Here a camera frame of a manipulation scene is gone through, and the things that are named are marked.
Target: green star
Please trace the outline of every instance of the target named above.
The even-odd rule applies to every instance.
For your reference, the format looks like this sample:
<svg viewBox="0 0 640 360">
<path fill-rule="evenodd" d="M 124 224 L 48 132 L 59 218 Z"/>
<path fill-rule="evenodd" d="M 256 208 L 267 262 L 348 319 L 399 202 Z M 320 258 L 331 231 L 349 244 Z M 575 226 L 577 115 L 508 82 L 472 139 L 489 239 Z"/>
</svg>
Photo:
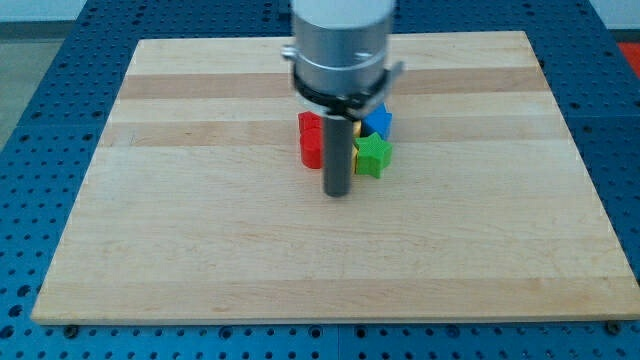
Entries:
<svg viewBox="0 0 640 360">
<path fill-rule="evenodd" d="M 391 163 L 393 146 L 382 140 L 378 133 L 373 133 L 365 138 L 356 138 L 356 147 L 356 174 L 369 174 L 379 179 L 382 169 Z"/>
</svg>

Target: wooden board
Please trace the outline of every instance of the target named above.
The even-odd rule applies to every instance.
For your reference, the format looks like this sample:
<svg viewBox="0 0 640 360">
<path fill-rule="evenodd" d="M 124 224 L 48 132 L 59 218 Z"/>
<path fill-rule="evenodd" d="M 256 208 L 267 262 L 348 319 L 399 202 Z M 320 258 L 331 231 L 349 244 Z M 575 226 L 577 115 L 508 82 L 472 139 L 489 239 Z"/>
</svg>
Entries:
<svg viewBox="0 0 640 360">
<path fill-rule="evenodd" d="M 524 33 L 393 36 L 392 164 L 338 200 L 299 160 L 290 41 L 138 44 L 34 320 L 638 318 Z"/>
</svg>

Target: wood grain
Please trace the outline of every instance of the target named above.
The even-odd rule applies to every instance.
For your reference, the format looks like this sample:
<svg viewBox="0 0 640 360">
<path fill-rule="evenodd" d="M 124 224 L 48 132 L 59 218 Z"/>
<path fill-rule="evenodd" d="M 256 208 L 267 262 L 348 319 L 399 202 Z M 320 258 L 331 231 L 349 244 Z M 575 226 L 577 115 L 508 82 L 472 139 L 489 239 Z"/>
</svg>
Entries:
<svg viewBox="0 0 640 360">
<path fill-rule="evenodd" d="M 342 199 L 300 163 L 288 41 L 138 44 L 34 320 L 640 316 L 524 33 L 394 35 L 409 71 L 387 101 L 393 162 Z"/>
</svg>

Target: blue pegboard table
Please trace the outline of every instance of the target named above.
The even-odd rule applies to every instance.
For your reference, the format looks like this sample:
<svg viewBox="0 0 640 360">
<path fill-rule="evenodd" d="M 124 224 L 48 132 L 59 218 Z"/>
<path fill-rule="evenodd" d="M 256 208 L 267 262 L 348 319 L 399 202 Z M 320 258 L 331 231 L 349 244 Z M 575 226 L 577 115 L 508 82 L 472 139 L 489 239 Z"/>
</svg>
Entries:
<svg viewBox="0 0 640 360">
<path fill-rule="evenodd" d="M 640 322 L 79 329 L 31 322 L 137 41 L 289 35 L 283 8 L 275 0 L 87 2 L 0 155 L 0 358 L 640 358 Z M 404 33 L 527 32 L 639 277 L 640 83 L 588 1 L 399 0 L 395 21 Z"/>
</svg>

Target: metal cylinder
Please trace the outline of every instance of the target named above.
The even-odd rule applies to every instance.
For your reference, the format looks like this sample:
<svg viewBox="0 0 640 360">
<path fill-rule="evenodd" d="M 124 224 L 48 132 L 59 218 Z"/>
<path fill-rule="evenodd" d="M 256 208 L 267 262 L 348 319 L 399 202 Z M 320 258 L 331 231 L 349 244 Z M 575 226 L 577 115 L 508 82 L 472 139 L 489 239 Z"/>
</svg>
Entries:
<svg viewBox="0 0 640 360">
<path fill-rule="evenodd" d="M 325 194 L 347 195 L 351 188 L 353 123 L 342 116 L 327 115 L 322 119 L 322 162 Z"/>
<path fill-rule="evenodd" d="M 326 95 L 370 88 L 384 74 L 394 0 L 293 0 L 296 74 Z"/>
</svg>

